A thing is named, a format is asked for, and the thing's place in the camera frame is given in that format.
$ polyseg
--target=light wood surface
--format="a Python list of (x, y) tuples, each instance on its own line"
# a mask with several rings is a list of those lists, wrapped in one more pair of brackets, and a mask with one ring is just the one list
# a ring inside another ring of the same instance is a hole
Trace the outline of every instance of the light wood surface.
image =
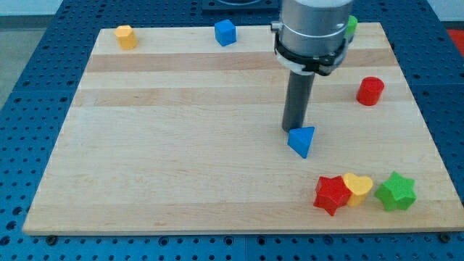
[[(464, 228), (464, 210), (378, 23), (359, 24), (343, 66), (317, 76), (302, 159), (281, 117), (289, 71), (269, 27), (134, 29), (121, 51), (102, 30), (23, 230), (32, 235), (378, 233)], [(364, 77), (381, 101), (355, 100)], [(408, 211), (373, 196), (393, 170), (415, 179)], [(334, 217), (313, 207), (320, 175), (374, 187)]]

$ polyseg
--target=heart-shaped block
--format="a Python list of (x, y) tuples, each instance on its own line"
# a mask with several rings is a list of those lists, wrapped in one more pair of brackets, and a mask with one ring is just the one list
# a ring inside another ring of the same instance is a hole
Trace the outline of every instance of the heart-shaped block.
[(374, 185), (374, 182), (372, 182), (372, 179), (368, 176), (357, 176), (354, 173), (346, 173), (343, 175), (343, 182), (352, 192), (347, 202), (347, 205), (350, 207), (361, 204)]

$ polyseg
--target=blue pegboard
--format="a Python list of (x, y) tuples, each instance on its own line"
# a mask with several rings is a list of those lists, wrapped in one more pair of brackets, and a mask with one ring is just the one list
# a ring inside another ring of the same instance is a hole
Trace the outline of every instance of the blue pegboard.
[[(202, 2), (64, 0), (0, 112), (0, 260), (464, 260), (454, 232), (319, 236), (29, 237), (22, 224), (101, 28), (263, 25), (272, 10)], [(356, 0), (381, 22), (464, 200), (464, 59), (425, 0)]]

